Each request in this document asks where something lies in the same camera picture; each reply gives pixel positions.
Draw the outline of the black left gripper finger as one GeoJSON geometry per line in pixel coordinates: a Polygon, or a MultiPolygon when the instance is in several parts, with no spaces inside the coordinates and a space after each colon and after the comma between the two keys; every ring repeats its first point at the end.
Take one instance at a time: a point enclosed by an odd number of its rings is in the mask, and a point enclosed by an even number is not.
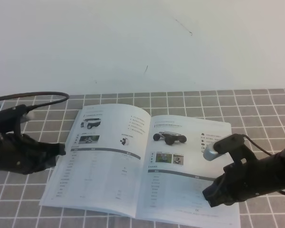
{"type": "Polygon", "coordinates": [[[55,144],[55,155],[56,156],[64,156],[66,154],[65,145],[63,143],[55,144]]]}

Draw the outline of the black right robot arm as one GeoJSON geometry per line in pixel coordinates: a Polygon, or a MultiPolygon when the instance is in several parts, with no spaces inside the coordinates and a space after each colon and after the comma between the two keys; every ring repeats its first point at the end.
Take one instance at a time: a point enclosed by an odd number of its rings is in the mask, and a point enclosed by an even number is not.
{"type": "Polygon", "coordinates": [[[223,168],[224,173],[202,191],[211,207],[234,203],[285,190],[285,149],[263,159],[252,158],[246,148],[242,158],[223,168]]]}

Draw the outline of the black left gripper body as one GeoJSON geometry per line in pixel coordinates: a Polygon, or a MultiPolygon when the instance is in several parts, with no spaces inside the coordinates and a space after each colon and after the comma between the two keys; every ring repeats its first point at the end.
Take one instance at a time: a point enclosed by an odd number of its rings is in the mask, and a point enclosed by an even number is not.
{"type": "Polygon", "coordinates": [[[59,143],[38,142],[26,134],[0,133],[0,171],[23,175],[56,166],[59,143]]]}

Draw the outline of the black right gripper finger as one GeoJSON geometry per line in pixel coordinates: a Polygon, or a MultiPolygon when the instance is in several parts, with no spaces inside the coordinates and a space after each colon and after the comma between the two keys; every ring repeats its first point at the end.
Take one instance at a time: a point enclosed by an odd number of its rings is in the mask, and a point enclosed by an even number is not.
{"type": "Polygon", "coordinates": [[[217,194],[218,185],[216,183],[212,183],[206,189],[202,191],[202,194],[207,201],[211,201],[217,194]]]}

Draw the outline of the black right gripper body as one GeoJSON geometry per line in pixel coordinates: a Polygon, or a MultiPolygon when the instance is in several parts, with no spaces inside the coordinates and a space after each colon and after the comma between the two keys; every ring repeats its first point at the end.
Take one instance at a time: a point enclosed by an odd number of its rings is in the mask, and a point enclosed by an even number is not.
{"type": "Polygon", "coordinates": [[[257,196],[280,191],[280,153],[261,160],[252,152],[232,152],[233,162],[224,167],[224,173],[214,180],[218,185],[216,196],[209,201],[211,207],[231,206],[257,196]]]}

